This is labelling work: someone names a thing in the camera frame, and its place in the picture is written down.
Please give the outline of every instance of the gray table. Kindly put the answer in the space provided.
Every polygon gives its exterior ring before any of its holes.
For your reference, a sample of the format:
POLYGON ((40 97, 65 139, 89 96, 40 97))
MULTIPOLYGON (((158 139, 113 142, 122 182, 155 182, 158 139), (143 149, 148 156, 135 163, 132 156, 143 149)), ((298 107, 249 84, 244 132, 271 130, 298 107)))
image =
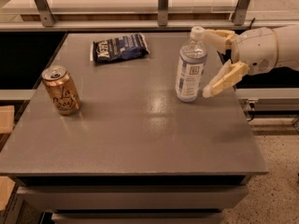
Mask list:
MULTIPOLYGON (((150 55, 142 59, 90 62, 92 41, 114 36, 120 35, 68 36, 53 64, 71 73, 82 108, 60 116, 40 85, 0 154, 0 174, 19 182, 33 206, 56 213, 57 223, 123 215, 130 223, 143 223, 135 219, 142 215, 143 221, 154 215, 155 223, 160 217, 220 221, 220 210, 248 193, 248 180, 268 171, 234 91, 190 104, 178 100, 186 33, 145 34, 150 55)), ((203 86, 221 66, 216 50, 208 53, 203 86)))

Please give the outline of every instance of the plastic bottle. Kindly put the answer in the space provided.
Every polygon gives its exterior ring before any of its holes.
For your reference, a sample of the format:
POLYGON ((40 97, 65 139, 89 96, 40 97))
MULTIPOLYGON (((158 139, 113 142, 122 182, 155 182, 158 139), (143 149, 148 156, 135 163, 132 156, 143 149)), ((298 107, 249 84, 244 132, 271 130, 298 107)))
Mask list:
POLYGON ((194 26, 190 39, 180 49, 176 92, 182 102, 191 102, 198 97, 207 57, 204 36, 205 29, 194 26))

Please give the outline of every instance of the aluminum can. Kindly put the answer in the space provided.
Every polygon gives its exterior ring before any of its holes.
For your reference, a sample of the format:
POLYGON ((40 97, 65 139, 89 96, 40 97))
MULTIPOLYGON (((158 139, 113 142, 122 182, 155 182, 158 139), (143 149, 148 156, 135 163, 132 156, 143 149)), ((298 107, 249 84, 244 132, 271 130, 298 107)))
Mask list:
POLYGON ((67 116, 79 110, 76 86, 63 66, 52 65, 43 71, 42 78, 50 99, 61 115, 67 116))

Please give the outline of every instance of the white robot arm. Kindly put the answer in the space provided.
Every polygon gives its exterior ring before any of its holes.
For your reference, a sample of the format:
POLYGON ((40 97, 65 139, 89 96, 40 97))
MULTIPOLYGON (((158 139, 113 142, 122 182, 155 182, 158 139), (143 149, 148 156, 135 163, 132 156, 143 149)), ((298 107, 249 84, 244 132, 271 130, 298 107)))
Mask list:
POLYGON ((234 86, 244 75, 267 73, 277 67, 299 71, 299 25, 277 29, 263 27, 241 35, 206 30, 205 41, 223 54, 231 49, 233 64, 228 61, 204 87, 204 97, 234 86))

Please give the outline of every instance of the can lid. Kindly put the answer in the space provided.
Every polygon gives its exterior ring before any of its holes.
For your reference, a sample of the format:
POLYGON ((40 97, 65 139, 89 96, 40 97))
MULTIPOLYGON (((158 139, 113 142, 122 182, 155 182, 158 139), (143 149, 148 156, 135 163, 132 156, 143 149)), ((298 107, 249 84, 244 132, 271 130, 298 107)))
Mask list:
POLYGON ((201 40, 205 36, 205 28, 201 26, 193 26, 190 37, 195 40, 201 40))
POLYGON ((61 65, 52 65, 48 69, 44 70, 41 76, 46 80, 56 80, 63 77, 66 73, 66 69, 61 65))

